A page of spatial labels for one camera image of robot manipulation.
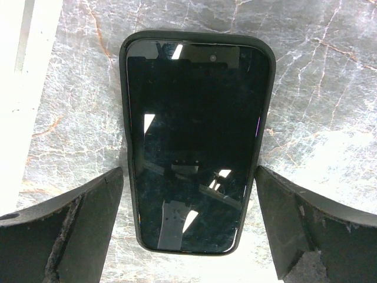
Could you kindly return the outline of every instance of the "phone bezel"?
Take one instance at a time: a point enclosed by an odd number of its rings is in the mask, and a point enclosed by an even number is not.
[[[187,251],[168,251],[160,249],[151,249],[144,245],[140,233],[140,224],[138,219],[138,210],[137,210],[137,198],[136,198],[136,189],[135,189],[135,178],[134,178],[134,160],[133,160],[133,145],[131,138],[131,124],[130,124],[130,101],[128,99],[128,81],[127,81],[127,50],[132,42],[136,40],[161,40],[161,41],[182,41],[188,43],[201,43],[201,44],[228,44],[228,45],[242,45],[247,47],[253,47],[260,50],[269,60],[269,78],[268,86],[265,94],[265,101],[262,107],[262,114],[260,116],[259,122],[259,131],[255,141],[255,151],[253,153],[252,163],[249,170],[248,182],[246,195],[243,200],[242,214],[240,219],[239,231],[236,235],[234,245],[231,249],[225,252],[220,253],[205,253],[205,252],[187,252]],[[136,239],[138,243],[146,250],[151,252],[162,252],[168,254],[187,254],[187,255],[227,255],[235,251],[239,245],[240,237],[243,230],[243,224],[246,217],[247,205],[250,199],[250,194],[252,192],[252,186],[254,181],[254,174],[257,167],[257,160],[260,152],[260,146],[262,143],[262,137],[264,132],[264,125],[266,124],[267,112],[269,109],[273,83],[275,79],[275,70],[276,70],[276,60],[275,55],[271,48],[264,43],[262,40],[259,40],[254,37],[247,37],[244,35],[230,35],[230,34],[210,34],[210,33],[198,33],[198,32],[182,32],[182,31],[140,31],[134,34],[131,34],[127,37],[119,53],[119,66],[120,66],[120,83],[121,83],[121,92],[122,92],[122,104],[123,104],[123,119],[124,119],[124,130],[125,138],[127,141],[127,162],[128,162],[128,172],[130,176],[130,187],[131,187],[131,198],[133,205],[133,215],[135,222],[135,232]]]

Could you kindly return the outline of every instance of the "black smartphone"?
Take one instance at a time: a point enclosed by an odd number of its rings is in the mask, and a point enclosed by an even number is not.
[[[237,35],[143,31],[120,50],[135,229],[151,251],[238,246],[275,57]]]

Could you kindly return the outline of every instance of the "black screen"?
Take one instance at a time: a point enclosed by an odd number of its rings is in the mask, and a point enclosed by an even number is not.
[[[143,245],[198,253],[234,247],[268,79],[268,58],[252,47],[155,40],[130,45]]]

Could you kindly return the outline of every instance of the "marble surface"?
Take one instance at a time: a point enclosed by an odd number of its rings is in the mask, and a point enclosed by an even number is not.
[[[375,0],[64,1],[19,209],[118,165],[127,172],[118,51],[131,33],[159,28],[251,35],[269,44],[277,71],[259,162],[377,214]],[[256,190],[233,254],[154,254],[135,239],[125,176],[101,282],[214,280],[277,282]]]

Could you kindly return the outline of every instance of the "gray marble countertop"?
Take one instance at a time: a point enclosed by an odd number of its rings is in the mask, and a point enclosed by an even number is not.
[[[101,282],[277,282],[256,190],[240,246],[154,254],[135,239],[118,51],[142,29],[251,35],[277,58],[259,163],[377,214],[375,0],[64,1],[18,209],[120,165],[125,188]]]

